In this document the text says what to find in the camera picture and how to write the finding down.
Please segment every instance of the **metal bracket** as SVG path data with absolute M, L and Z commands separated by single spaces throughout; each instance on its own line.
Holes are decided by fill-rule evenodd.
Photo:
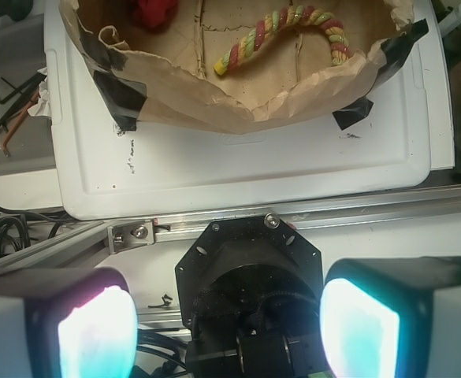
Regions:
M 115 224 L 107 228 L 107 235 L 111 254 L 133 250 L 140 246 L 150 246 L 155 242 L 152 220 Z

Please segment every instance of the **bolt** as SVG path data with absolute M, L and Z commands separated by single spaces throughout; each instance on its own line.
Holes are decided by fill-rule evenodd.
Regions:
M 146 226 L 140 225 L 134 228 L 131 234 L 136 239 L 145 239 L 148 236 L 148 229 L 146 228 Z
M 124 239 L 123 239 L 123 232 L 116 232 L 114 235 L 113 235 L 113 243 L 115 244 L 123 244 L 125 243 Z
M 265 215 L 264 223 L 265 226 L 274 230 L 279 227 L 279 224 L 281 224 L 281 219 L 279 219 L 279 217 L 275 214 L 267 214 Z

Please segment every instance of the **twisted rope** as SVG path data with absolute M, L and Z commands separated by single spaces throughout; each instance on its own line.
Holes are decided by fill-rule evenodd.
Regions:
M 214 65 L 214 71 L 219 76 L 227 71 L 240 67 L 253 54 L 260 50 L 263 43 L 281 30 L 295 25 L 318 26 L 331 43 L 332 64 L 342 65 L 351 57 L 349 41 L 344 32 L 344 26 L 335 19 L 333 13 L 315 9 L 313 6 L 290 6 L 280 11 L 266 15 L 264 20 L 256 24 L 256 28 L 243 37 L 232 49 Z

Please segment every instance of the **orange wire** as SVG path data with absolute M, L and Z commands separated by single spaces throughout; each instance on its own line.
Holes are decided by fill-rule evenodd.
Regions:
M 33 94 L 28 104 L 22 109 L 22 112 L 17 118 L 17 122 L 15 122 L 15 125 L 8 131 L 8 133 L 6 134 L 6 137 L 2 141 L 2 151 L 4 151 L 6 156 L 9 156 L 9 151 L 7 148 L 8 142 L 11 140 L 15 132 L 17 132 L 18 128 L 22 125 L 25 118 L 27 118 L 28 110 L 32 108 L 38 102 L 38 99 L 39 99 L 39 89 Z

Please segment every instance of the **glowing light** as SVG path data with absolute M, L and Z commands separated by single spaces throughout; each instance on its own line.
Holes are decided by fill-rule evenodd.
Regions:
M 62 378 L 128 377 L 136 358 L 137 313 L 130 294 L 108 287 L 58 325 Z
M 338 378 L 393 377 L 400 317 L 345 279 L 323 290 L 320 322 L 323 347 Z

